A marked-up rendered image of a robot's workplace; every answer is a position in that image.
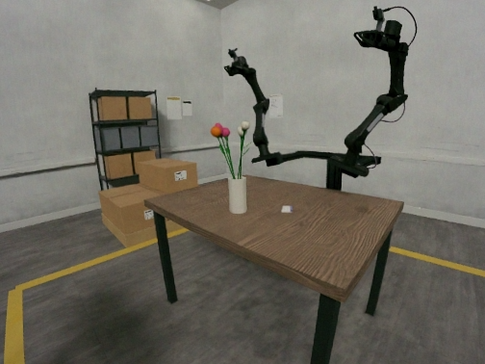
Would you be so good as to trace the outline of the white cylindrical vase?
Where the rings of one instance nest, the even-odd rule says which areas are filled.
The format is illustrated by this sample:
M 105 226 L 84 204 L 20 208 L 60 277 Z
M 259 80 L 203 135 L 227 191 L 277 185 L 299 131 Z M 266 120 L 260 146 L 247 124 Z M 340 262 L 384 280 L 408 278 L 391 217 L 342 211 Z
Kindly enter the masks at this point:
M 233 214 L 241 214 L 247 211 L 246 207 L 246 177 L 238 176 L 228 178 L 229 209 Z

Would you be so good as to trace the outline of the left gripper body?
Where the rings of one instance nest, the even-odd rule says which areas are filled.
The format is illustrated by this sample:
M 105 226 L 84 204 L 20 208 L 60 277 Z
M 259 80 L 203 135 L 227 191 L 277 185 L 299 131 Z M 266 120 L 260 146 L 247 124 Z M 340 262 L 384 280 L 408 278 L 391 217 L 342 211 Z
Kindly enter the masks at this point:
M 382 14 L 383 14 L 383 11 L 382 11 Z M 367 44 L 365 44 L 365 46 L 362 46 L 362 47 L 365 47 L 365 48 L 376 47 L 377 49 L 384 49 L 385 48 L 385 44 L 387 44 L 388 42 L 386 41 L 387 38 L 384 37 L 384 32 L 381 31 L 383 22 L 385 22 L 384 14 L 383 14 L 382 19 L 377 20 L 377 24 L 376 24 L 376 28 L 375 28 L 375 30 L 377 30 L 377 33 L 376 33 L 374 45 L 368 46 Z M 370 39 L 370 34 L 367 35 L 367 40 L 369 40 L 369 39 Z

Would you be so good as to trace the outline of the white flower with green stem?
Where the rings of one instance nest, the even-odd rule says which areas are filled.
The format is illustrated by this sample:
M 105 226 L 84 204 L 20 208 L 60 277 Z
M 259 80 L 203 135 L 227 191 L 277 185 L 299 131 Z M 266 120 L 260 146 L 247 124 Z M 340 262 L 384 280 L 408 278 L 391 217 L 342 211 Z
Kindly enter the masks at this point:
M 249 127 L 250 127 L 250 124 L 249 124 L 249 122 L 248 122 L 248 121 L 246 121 L 246 120 L 245 120 L 245 121 L 243 121 L 243 122 L 242 122 L 243 139 L 242 139 L 242 151 L 241 151 L 241 152 L 243 152 L 243 141 L 244 141 L 244 134 L 245 134 L 245 131 L 246 131 L 247 129 L 249 129 Z

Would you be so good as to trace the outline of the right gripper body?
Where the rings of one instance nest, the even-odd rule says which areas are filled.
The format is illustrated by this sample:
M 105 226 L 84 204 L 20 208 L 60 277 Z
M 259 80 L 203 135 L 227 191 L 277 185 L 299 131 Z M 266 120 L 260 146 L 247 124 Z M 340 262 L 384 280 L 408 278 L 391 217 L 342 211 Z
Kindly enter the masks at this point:
M 236 56 L 233 58 L 234 61 L 237 61 L 238 60 L 238 55 L 236 54 Z M 240 60 L 241 61 L 241 60 Z M 243 62 L 241 61 L 241 65 L 242 65 L 242 70 L 241 71 L 238 71 L 234 66 L 230 66 L 230 69 L 232 69 L 232 75 L 231 76 L 234 76 L 236 74 L 240 74 L 242 75 L 244 73 L 244 70 L 245 68 L 243 67 Z M 235 69 L 235 70 L 234 70 Z

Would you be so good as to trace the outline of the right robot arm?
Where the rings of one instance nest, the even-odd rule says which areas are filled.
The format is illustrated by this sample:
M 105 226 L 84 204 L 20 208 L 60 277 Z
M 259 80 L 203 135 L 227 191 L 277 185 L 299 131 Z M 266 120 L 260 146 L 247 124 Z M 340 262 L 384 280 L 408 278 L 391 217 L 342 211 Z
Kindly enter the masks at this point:
M 269 98 L 266 99 L 260 89 L 260 86 L 258 84 L 257 77 L 256 77 L 257 76 L 256 69 L 252 67 L 249 68 L 249 65 L 246 63 L 246 59 L 244 56 L 239 56 L 238 60 L 241 60 L 243 63 L 243 66 L 245 66 L 245 70 L 244 70 L 244 73 L 242 74 L 242 77 L 245 78 L 249 86 L 252 88 L 257 102 L 257 104 L 253 106 L 253 111 L 256 115 L 256 124 L 255 124 L 255 131 L 254 131 L 252 140 L 255 146 L 259 148 L 260 157 L 253 158 L 252 160 L 256 160 L 259 158 L 280 153 L 279 151 L 279 152 L 274 152 L 270 154 L 268 151 L 269 142 L 268 142 L 268 137 L 265 133 L 265 116 L 269 108 Z

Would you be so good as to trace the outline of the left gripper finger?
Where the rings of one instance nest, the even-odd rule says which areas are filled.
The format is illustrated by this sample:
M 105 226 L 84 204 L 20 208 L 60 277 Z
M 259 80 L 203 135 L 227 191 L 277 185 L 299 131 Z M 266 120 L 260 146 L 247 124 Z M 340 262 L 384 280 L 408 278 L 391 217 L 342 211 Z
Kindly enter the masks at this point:
M 353 36 L 354 36 L 354 37 L 357 39 L 357 41 L 359 42 L 359 44 L 360 44 L 361 46 L 365 46 L 365 44 L 366 44 L 366 43 L 365 43 L 363 40 L 360 40 L 360 39 L 357 37 L 357 35 L 358 35 L 358 34 L 359 34 L 359 32 L 356 32 L 356 33 L 354 33 L 354 35 L 353 35 Z M 367 38 L 367 35 L 368 35 L 368 34 L 363 34 L 363 37 L 364 37 L 364 38 Z
M 367 40 L 362 35 L 370 33 L 370 39 Z M 376 38 L 377 30 L 369 30 L 364 32 L 359 32 L 358 37 L 361 38 L 368 46 L 373 46 Z

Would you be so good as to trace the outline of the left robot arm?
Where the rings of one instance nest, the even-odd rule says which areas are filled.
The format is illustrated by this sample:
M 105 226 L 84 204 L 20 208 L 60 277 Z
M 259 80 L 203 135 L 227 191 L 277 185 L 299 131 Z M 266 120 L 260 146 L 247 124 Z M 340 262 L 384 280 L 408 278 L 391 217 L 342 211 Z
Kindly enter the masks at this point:
M 409 46 L 406 42 L 399 42 L 401 28 L 402 24 L 398 21 L 387 20 L 384 29 L 384 37 L 387 38 L 388 43 L 385 44 L 384 49 L 380 49 L 388 52 L 388 57 L 390 58 L 391 82 L 389 93 L 379 95 L 370 114 L 356 129 L 345 137 L 345 145 L 346 148 L 348 148 L 345 159 L 335 155 L 330 157 L 330 160 L 357 169 L 363 173 L 367 173 L 369 169 L 358 165 L 356 162 L 359 153 L 363 152 L 362 146 L 364 145 L 365 139 L 384 116 L 395 111 L 408 98 L 408 94 L 404 93 L 403 80 L 404 66 L 406 56 L 408 56 Z

